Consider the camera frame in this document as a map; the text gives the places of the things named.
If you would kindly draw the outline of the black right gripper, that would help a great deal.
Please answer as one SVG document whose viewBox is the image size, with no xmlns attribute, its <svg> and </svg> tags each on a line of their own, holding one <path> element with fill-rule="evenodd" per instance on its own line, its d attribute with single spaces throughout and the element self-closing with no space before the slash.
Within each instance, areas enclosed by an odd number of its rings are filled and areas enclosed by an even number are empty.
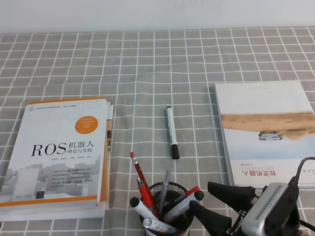
<svg viewBox="0 0 315 236">
<path fill-rule="evenodd" d="M 232 218 L 206 209 L 190 201 L 190 212 L 200 221 L 211 236 L 265 236 L 268 214 L 268 192 L 256 195 L 254 187 L 239 187 L 209 181 L 208 192 L 238 213 Z"/>
</svg>

